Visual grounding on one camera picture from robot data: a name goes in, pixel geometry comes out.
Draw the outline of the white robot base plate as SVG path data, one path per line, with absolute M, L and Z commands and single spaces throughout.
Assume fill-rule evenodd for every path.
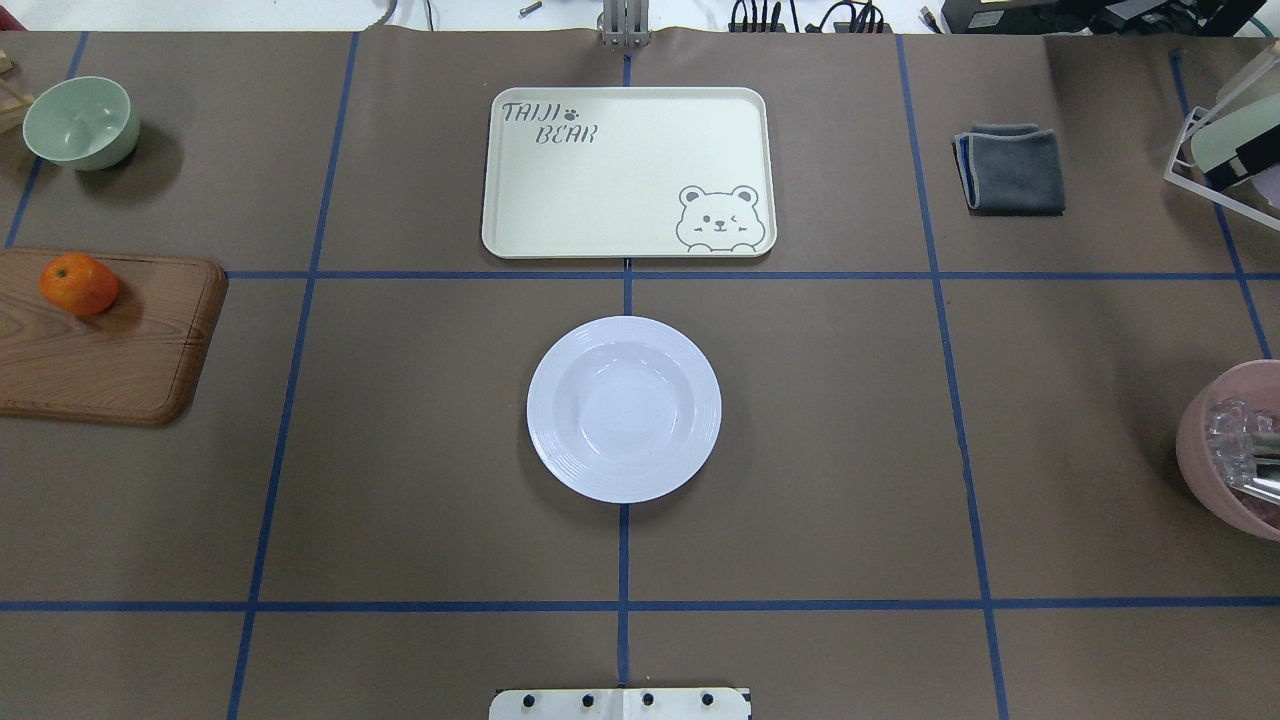
M 550 688 L 498 692 L 489 719 L 751 719 L 732 687 Z

